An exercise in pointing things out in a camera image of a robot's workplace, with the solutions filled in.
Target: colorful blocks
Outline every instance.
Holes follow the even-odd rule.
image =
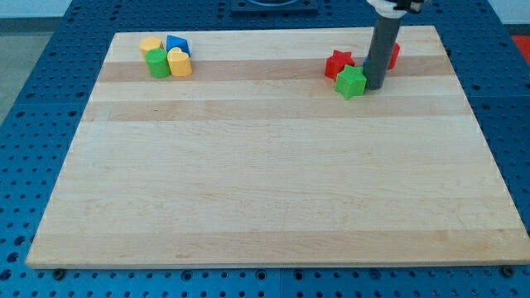
[[[189,57],[191,57],[190,47],[188,46],[187,40],[177,36],[168,35],[166,38],[166,49],[169,51],[176,47],[180,48],[183,52],[188,54]]]
[[[335,91],[343,94],[346,99],[363,95],[364,87],[366,86],[366,77],[363,74],[363,69],[363,67],[346,65],[344,70],[337,75]]]
[[[157,79],[166,78],[170,73],[167,63],[167,52],[164,49],[153,49],[146,53],[147,68],[151,76]]]
[[[187,76],[191,75],[191,62],[190,56],[187,53],[182,52],[181,48],[172,48],[167,53],[167,62],[171,69],[173,76]]]
[[[333,55],[325,62],[324,75],[328,78],[336,80],[337,74],[341,72],[346,65],[355,66],[353,59],[351,59],[351,52],[333,50]]]
[[[394,49],[392,50],[392,58],[390,58],[390,63],[388,63],[388,69],[391,70],[396,67],[396,62],[398,61],[399,50],[401,46],[396,42],[394,44]]]
[[[142,52],[142,55],[145,57],[147,52],[154,49],[163,49],[164,45],[162,44],[162,40],[159,38],[156,38],[154,36],[148,37],[140,42],[140,51]]]

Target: blue metal table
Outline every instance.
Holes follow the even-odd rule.
[[[0,297],[530,297],[530,267],[34,271],[24,264],[113,34],[373,26],[364,0],[231,15],[226,0],[73,0],[0,128]],[[530,229],[529,68],[485,0],[435,1],[434,25]]]

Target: yellow hexagon block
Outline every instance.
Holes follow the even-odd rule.
[[[164,45],[162,44],[162,40],[160,38],[150,36],[140,42],[140,51],[142,52],[144,57],[146,56],[148,51],[158,48],[164,48]]]
[[[172,48],[167,53],[167,62],[169,63],[172,75],[179,77],[191,75],[190,56],[183,52],[181,48]]]

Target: gray floor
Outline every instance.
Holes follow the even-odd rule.
[[[0,124],[50,40],[51,33],[0,35]]]

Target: wood grain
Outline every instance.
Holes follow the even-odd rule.
[[[524,264],[530,239],[440,39],[403,27],[383,89],[344,100],[333,49],[371,28],[173,32],[149,77],[119,33],[26,260],[34,268]]]

